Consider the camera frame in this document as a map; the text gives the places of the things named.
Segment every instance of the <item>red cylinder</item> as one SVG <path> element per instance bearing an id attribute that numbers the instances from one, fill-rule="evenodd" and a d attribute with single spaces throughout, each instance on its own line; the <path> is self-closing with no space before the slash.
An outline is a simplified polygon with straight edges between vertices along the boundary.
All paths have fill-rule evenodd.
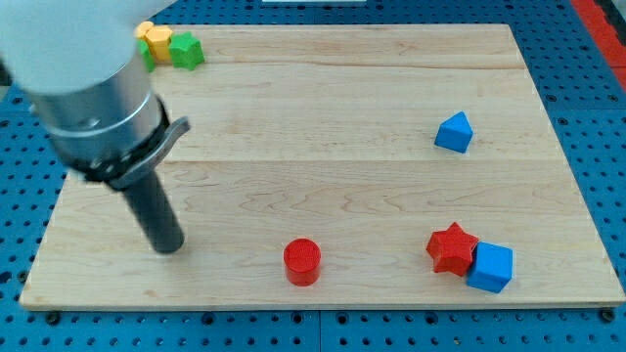
<path id="1" fill-rule="evenodd" d="M 320 277 L 320 247 L 309 239 L 297 239 L 285 247 L 285 275 L 296 286 L 309 286 Z"/>

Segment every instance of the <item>green cube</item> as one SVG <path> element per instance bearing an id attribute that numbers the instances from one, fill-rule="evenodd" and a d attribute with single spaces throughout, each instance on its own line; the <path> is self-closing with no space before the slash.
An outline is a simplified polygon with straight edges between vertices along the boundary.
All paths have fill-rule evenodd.
<path id="1" fill-rule="evenodd" d="M 153 55 L 150 54 L 150 47 L 148 43 L 144 40 L 138 40 L 139 53 L 141 57 L 144 58 L 144 65 L 146 65 L 146 69 L 148 72 L 152 72 L 155 70 L 155 59 L 153 59 Z"/>
<path id="2" fill-rule="evenodd" d="M 191 32 L 172 35 L 169 55 L 174 67 L 184 67 L 188 70 L 194 70 L 198 64 L 204 62 L 201 43 Z"/>

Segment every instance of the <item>wood grain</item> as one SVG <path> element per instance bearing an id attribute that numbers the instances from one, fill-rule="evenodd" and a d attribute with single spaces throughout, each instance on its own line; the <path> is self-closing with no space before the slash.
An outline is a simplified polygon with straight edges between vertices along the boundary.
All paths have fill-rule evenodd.
<path id="1" fill-rule="evenodd" d="M 153 253 L 120 195 L 69 178 L 21 303 L 48 310 L 598 307 L 625 300 L 504 25 L 192 26 L 208 64 L 160 66 L 191 117 L 158 174 L 187 235 Z M 467 154 L 436 148 L 465 110 Z M 431 272 L 459 221 L 515 252 L 500 294 Z M 282 250 L 323 251 L 313 286 Z"/>

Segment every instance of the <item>blue perforated table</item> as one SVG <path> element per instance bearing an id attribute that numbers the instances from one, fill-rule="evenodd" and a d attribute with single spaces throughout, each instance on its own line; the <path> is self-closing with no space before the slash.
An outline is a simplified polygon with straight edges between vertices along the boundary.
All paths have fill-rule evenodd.
<path id="1" fill-rule="evenodd" d="M 567 1 L 263 7 L 180 0 L 161 23 L 508 23 L 622 284 L 626 95 Z M 66 170 L 13 87 L 0 103 L 0 350 L 623 350 L 626 310 L 30 313 L 17 299 Z"/>

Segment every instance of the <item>blue cube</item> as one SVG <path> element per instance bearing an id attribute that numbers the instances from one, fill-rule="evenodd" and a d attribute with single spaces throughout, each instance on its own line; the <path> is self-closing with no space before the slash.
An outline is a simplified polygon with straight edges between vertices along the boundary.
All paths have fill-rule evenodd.
<path id="1" fill-rule="evenodd" d="M 452 151 L 465 153 L 472 136 L 473 131 L 468 117 L 461 111 L 441 123 L 434 144 Z"/>
<path id="2" fill-rule="evenodd" d="M 479 242 L 468 271 L 468 286 L 500 293 L 513 277 L 513 251 Z"/>

